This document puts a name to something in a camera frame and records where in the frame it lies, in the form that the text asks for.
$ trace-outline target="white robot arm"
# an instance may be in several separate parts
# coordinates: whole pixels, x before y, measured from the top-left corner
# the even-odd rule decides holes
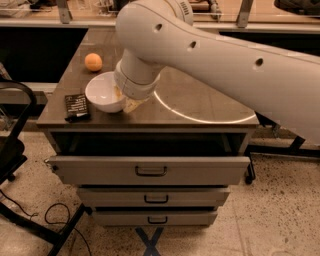
[[[138,0],[120,11],[116,31],[125,51],[115,80],[122,92],[149,97],[170,66],[320,144],[320,62],[201,31],[192,16],[187,0]]]

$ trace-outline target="black cable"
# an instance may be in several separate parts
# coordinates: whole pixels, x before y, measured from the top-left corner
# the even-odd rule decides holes
[[[38,213],[33,213],[33,214],[27,213],[27,212],[22,208],[22,206],[21,206],[19,203],[17,203],[17,202],[16,202],[15,200],[13,200],[12,198],[8,197],[1,189],[0,189],[0,193],[1,193],[7,200],[9,200],[9,201],[13,202],[15,205],[17,205],[25,215],[27,215],[27,216],[30,217],[30,220],[31,220],[32,217],[38,216]],[[48,215],[49,211],[50,211],[53,207],[58,206],[58,205],[64,206],[64,207],[67,209],[68,217],[67,217],[67,221],[66,221],[66,222],[61,222],[61,221],[51,222],[51,221],[49,221],[48,218],[47,218],[47,215]],[[44,220],[45,220],[46,223],[48,223],[48,224],[53,224],[53,225],[56,225],[56,224],[64,224],[64,225],[68,225],[69,222],[70,222],[70,216],[71,216],[71,215],[70,215],[70,210],[69,210],[69,208],[68,208],[67,205],[65,205],[65,204],[63,204],[63,203],[55,203],[55,204],[51,205],[51,206],[47,209],[47,211],[46,211],[46,213],[45,213],[45,215],[44,215]],[[85,237],[83,236],[83,234],[82,234],[78,229],[76,229],[75,227],[73,227],[73,229],[74,229],[75,231],[77,231],[78,234],[82,237],[83,241],[85,242],[85,244],[86,244],[86,246],[87,246],[89,255],[92,256],[92,253],[91,253],[91,250],[90,250],[90,246],[89,246],[87,240],[85,239]]]
[[[67,209],[67,212],[68,212],[67,221],[66,221],[66,222],[61,222],[61,221],[51,222],[51,221],[49,221],[48,218],[47,218],[47,215],[48,215],[49,211],[50,211],[53,207],[59,206],[59,205],[65,207],[65,208]],[[45,215],[44,215],[44,220],[45,220],[48,224],[53,224],[53,225],[55,225],[55,224],[64,224],[64,225],[68,225],[68,224],[69,224],[69,221],[70,221],[70,210],[69,210],[68,206],[65,205],[65,204],[63,204],[63,203],[55,203],[55,204],[51,205],[51,206],[48,208],[48,210],[46,211],[46,213],[45,213]],[[73,227],[73,229],[74,229],[75,231],[77,231],[78,234],[82,237],[83,241],[85,242],[85,244],[86,244],[86,246],[87,246],[89,255],[92,256],[92,253],[91,253],[91,250],[90,250],[90,246],[89,246],[87,240],[85,239],[85,237],[83,236],[83,234],[82,234],[77,228]]]
[[[6,199],[8,199],[9,201],[11,201],[11,202],[13,202],[15,205],[17,205],[17,206],[20,208],[20,210],[21,210],[25,215],[27,215],[28,217],[30,217],[30,220],[31,220],[32,217],[38,216],[38,213],[33,213],[33,214],[27,213],[27,212],[22,208],[22,206],[21,206],[19,203],[17,203],[17,202],[16,202],[15,200],[13,200],[12,198],[8,197],[1,189],[0,189],[0,193],[1,193]]]

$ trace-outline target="floor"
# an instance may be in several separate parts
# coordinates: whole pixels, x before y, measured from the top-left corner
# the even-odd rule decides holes
[[[268,132],[259,129],[253,140],[275,143],[290,140],[274,139]],[[45,213],[51,205],[63,203],[73,214],[81,203],[76,189],[62,184],[46,165],[45,160],[54,151],[35,122],[26,125],[21,139],[28,161],[16,172],[16,180],[3,183],[1,190],[29,214],[38,213],[33,221],[58,231],[63,225],[47,224]],[[94,256],[320,255],[320,162],[256,154],[253,163],[257,179],[252,185],[242,180],[238,186],[232,186],[227,202],[219,208],[216,221],[209,227],[101,227],[85,213],[76,228]],[[7,199],[0,200],[23,215]],[[61,205],[47,214],[49,222],[66,219],[67,210]],[[3,217],[0,227],[1,256],[42,256],[52,248]],[[58,255],[90,254],[81,235],[73,231]]]

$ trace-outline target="table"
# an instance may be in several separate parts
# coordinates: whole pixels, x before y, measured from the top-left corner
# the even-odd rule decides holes
[[[68,123],[65,95],[113,71],[122,56],[113,27],[90,27],[37,121],[56,155],[54,172],[78,187],[101,225],[210,225],[239,183],[244,155],[258,125],[255,113],[173,68],[161,72],[155,94],[130,113],[89,104],[90,120]],[[103,59],[91,73],[88,53]]]

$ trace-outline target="chair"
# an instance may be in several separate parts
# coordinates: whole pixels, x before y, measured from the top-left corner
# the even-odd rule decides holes
[[[24,144],[18,139],[18,136],[37,103],[32,90],[20,82],[6,80],[0,76],[0,90],[2,89],[18,89],[23,91],[29,97],[30,102],[17,118],[9,135],[0,136],[0,185],[7,179],[12,181],[14,172],[27,160],[27,157],[23,155]],[[54,232],[30,219],[20,216],[0,202],[0,215],[4,216],[10,222],[27,229],[33,235],[53,244],[53,247],[48,254],[50,256],[58,254],[84,211],[85,207],[82,204],[73,215],[71,221],[68,222],[60,232]]]
[[[32,90],[20,82],[0,77],[0,90],[3,89],[18,89],[28,96],[30,102],[17,118],[10,134],[0,136],[0,184],[7,179],[12,181],[13,173],[27,160],[27,157],[23,155],[24,145],[18,139],[18,136],[37,104],[37,99]]]

